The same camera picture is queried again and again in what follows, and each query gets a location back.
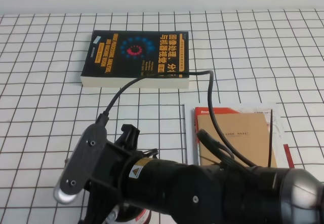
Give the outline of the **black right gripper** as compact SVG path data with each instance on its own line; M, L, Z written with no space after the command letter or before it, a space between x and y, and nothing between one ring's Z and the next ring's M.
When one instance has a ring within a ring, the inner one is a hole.
M89 192L87 211L84 219L79 223L106 223L105 220L116 205L128 204L122 202L118 196L118 180L123 167L131 156L157 158L156 148L142 152L137 150L140 130L131 124L121 127L122 135L114 145L107 144L94 171L84 189Z

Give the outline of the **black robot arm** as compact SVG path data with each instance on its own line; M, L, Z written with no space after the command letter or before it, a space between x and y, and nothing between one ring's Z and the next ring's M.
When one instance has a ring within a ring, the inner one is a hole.
M103 223L127 203L176 223L323 223L323 184L303 169L244 167L225 159L197 166L137 149L139 130L123 125L104 145L89 180L84 223Z

